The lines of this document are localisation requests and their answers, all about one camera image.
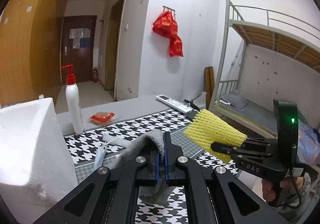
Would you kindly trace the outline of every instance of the red bag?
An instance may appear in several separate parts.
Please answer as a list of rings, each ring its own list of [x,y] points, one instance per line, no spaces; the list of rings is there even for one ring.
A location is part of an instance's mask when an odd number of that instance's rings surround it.
[[[153,23],[153,32],[160,36],[171,38],[178,32],[178,24],[173,19],[171,11],[164,11]]]
[[[98,112],[90,117],[90,121],[96,125],[105,125],[108,121],[113,121],[115,114],[112,112]]]
[[[181,38],[178,37],[178,35],[174,35],[170,40],[169,55],[170,57],[173,57],[173,56],[183,57],[182,40]]]

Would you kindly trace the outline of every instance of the brown door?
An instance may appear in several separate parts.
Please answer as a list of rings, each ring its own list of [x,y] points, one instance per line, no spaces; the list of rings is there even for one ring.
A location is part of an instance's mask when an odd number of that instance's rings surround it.
[[[93,40],[96,21],[97,16],[71,16],[65,17],[63,21],[61,66],[73,64],[73,73],[77,83],[92,80]],[[80,38],[81,36],[78,36],[77,32],[74,31],[76,39],[70,39],[70,30],[78,28],[90,30],[90,37]],[[66,84],[67,70],[63,69],[61,75],[62,84]]]

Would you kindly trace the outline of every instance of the white pump bottle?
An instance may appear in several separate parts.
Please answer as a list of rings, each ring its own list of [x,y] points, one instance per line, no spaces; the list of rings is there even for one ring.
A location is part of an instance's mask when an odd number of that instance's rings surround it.
[[[73,65],[66,65],[61,67],[68,69],[68,75],[66,79],[67,88],[66,88],[66,98],[68,109],[72,121],[73,128],[76,134],[82,134],[84,132],[84,124],[81,115],[81,108],[80,108],[80,99],[79,99],[79,89],[76,84],[76,77],[72,73]]]

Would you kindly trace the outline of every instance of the black cable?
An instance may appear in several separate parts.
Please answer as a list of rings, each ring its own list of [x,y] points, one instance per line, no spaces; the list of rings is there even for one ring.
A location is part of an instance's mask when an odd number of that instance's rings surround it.
[[[288,205],[289,208],[291,209],[297,209],[298,207],[300,207],[301,203],[302,203],[302,199],[301,199],[301,194],[300,192],[298,191],[298,187],[297,187],[297,184],[296,182],[294,181],[293,179],[293,176],[292,176],[292,169],[290,169],[290,177],[291,177],[291,180],[292,180],[292,183],[293,183],[293,186],[297,192],[297,196],[298,196],[298,199],[299,199],[299,204],[297,206],[291,206],[291,205]]]
[[[301,199],[300,192],[298,191],[297,184],[296,184],[296,182],[295,182],[294,179],[293,179],[292,169],[290,168],[289,171],[290,171],[290,178],[291,178],[291,180],[292,180],[294,189],[296,190],[296,194],[297,194],[298,199],[299,199],[299,204],[298,204],[297,206],[291,206],[291,205],[288,205],[288,204],[284,203],[284,204],[281,204],[281,205],[277,206],[277,208],[285,206],[285,207],[288,207],[288,208],[291,208],[291,209],[298,209],[298,208],[301,206],[302,199]]]

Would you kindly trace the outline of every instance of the white foam block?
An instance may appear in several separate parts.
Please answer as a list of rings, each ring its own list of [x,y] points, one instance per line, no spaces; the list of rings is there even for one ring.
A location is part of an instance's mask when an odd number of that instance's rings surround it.
[[[31,224],[78,185],[52,98],[0,109],[0,194]]]

